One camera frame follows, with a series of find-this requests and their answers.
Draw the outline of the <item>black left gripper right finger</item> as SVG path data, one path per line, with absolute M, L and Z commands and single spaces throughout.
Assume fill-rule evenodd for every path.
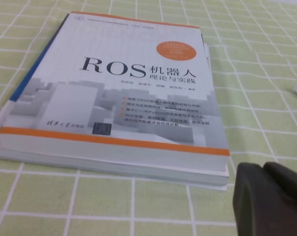
M 297 172 L 275 162 L 263 165 L 264 215 L 297 216 Z

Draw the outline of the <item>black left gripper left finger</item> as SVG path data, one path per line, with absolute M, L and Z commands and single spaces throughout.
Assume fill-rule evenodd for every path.
M 263 166 L 241 162 L 237 166 L 233 209 L 239 236 L 297 236 L 297 216 L 264 215 Z

